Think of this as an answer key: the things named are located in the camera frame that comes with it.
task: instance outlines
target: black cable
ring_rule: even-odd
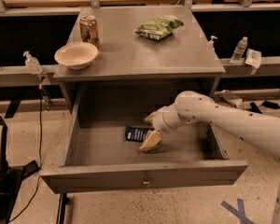
[[[41,169],[42,167],[42,160],[41,160],[41,147],[42,147],[42,141],[43,141],[43,124],[42,124],[42,98],[40,98],[40,102],[39,102],[39,130],[40,130],[40,137],[39,137],[39,150],[38,150],[38,154],[39,154],[39,169]],[[33,194],[33,196],[30,198],[28,204],[26,204],[26,206],[14,217],[12,218],[9,222],[14,221],[16,218],[18,218],[30,205],[31,201],[34,199],[34,197],[37,194],[38,188],[39,188],[39,184],[40,184],[40,176],[37,179],[37,183],[36,183],[36,188],[35,188],[35,193]]]

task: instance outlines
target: cabinet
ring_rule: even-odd
[[[101,7],[81,11],[69,42],[80,41],[79,18],[98,20],[101,47],[83,70],[58,66],[55,78],[72,110],[62,167],[41,171],[55,193],[232,184],[247,166],[229,161],[207,123],[165,135],[151,153],[124,138],[126,125],[171,104],[184,90],[212,89],[224,68],[186,7]],[[133,32],[162,15],[184,26],[162,41]]]

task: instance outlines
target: blue tape cross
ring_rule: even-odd
[[[229,205],[225,201],[221,204],[224,206],[227,210],[229,210],[232,214],[234,214],[236,217],[238,217],[241,221],[241,224],[254,224],[253,221],[248,219],[245,216],[245,208],[244,208],[244,201],[242,199],[237,199],[237,205],[239,210],[236,210],[233,206]]]

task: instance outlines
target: gray tabletop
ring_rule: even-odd
[[[68,43],[82,41],[79,20],[87,15],[94,15],[98,21],[99,54],[82,70],[59,64],[55,77],[60,81],[193,77],[225,72],[187,7],[85,8],[77,18]],[[162,15],[174,15],[184,26],[160,41],[146,39],[133,31]]]

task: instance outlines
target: soda can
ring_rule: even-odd
[[[100,39],[97,29],[97,21],[94,16],[82,17],[80,19],[80,32],[83,42],[92,43],[99,48]]]

